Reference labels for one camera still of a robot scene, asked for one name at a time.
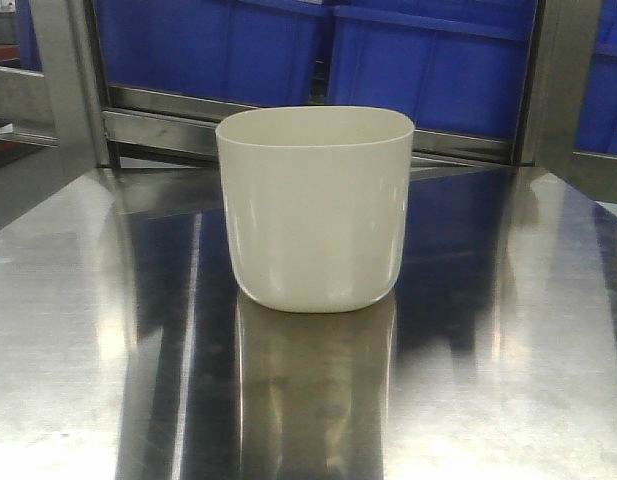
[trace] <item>shiny metal surface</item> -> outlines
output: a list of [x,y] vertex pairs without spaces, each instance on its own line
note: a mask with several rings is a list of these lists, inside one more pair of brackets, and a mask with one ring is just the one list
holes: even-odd
[[0,478],[617,480],[617,217],[440,171],[394,295],[341,315],[238,294],[215,171],[93,172],[1,230]]
[[40,132],[35,128],[33,128],[32,131],[26,131],[25,128],[22,129],[21,125],[17,125],[15,129],[15,125],[10,123],[0,127],[0,140],[5,142],[27,143],[42,147],[56,147],[58,145],[57,138],[52,136],[52,133],[53,132]]
[[0,118],[52,128],[53,116],[43,74],[0,67]]
[[415,153],[446,155],[458,159],[511,164],[512,143],[496,138],[471,137],[446,132],[415,130]]
[[197,120],[221,121],[229,115],[251,110],[253,106],[186,97],[168,92],[111,85],[112,105],[116,108],[142,110],[149,113],[176,115]]

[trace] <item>white plastic container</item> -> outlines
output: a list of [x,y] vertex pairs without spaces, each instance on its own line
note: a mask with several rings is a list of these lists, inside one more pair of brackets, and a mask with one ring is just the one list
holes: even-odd
[[217,127],[230,257],[253,300],[343,312],[399,274],[414,125],[371,107],[251,110]]

